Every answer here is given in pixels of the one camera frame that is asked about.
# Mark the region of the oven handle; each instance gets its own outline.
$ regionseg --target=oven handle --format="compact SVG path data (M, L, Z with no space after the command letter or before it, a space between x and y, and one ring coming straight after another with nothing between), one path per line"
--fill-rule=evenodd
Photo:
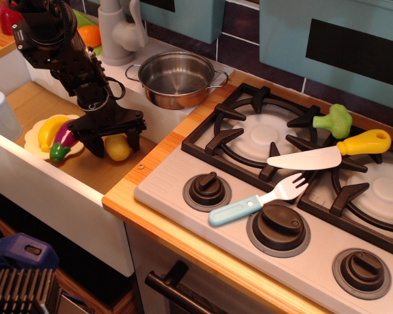
M144 282L147 286L191 314L215 314L176 289L176 286L187 273L188 269L188 266L184 262L178 260L167 275L164 276L164 279L155 275L154 271L150 271Z

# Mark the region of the white faucet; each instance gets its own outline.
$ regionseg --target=white faucet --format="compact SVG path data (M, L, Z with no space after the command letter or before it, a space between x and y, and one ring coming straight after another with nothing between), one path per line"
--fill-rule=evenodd
M100 0L98 10L102 61L124 65L134 59L134 52L144 48L149 38L141 21L140 1L131 0L130 13L135 23L128 23L119 0Z

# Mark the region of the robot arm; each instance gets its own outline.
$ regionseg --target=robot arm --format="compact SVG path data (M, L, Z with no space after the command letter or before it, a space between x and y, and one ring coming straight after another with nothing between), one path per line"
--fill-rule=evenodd
M103 157L102 136L125 133L131 148L139 150L140 133L146 129L143 113L117 105L119 98L109 87L114 79L105 76L101 61L83 43L70 6L63 0L14 0L15 7L11 2L7 0L8 7L24 18L13 29L19 51L34 68L50 70L85 112L68 125L74 138Z

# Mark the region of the wall tile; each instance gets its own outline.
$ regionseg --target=wall tile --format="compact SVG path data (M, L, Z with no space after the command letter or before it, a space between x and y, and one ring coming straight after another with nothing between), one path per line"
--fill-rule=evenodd
M228 35L218 39L218 62L301 91L304 78L259 62L259 46Z
M393 109L350 93L307 80L304 93L329 103L340 103L348 110L393 127Z
M84 13L83 0L70 0L69 4L71 8Z
M259 11L226 2L223 32L259 44Z
M149 22L146 23L146 26L147 34L151 38L164 41L165 43L184 50L195 52L196 54L200 54L208 59L216 60L216 41L212 44L207 44Z
M91 1L85 1L84 6L86 7L86 13L92 16L98 16L99 4Z

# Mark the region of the oven door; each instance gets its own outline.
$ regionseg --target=oven door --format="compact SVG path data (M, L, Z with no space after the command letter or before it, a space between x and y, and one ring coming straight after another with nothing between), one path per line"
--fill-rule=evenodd
M145 314L274 313L126 225Z

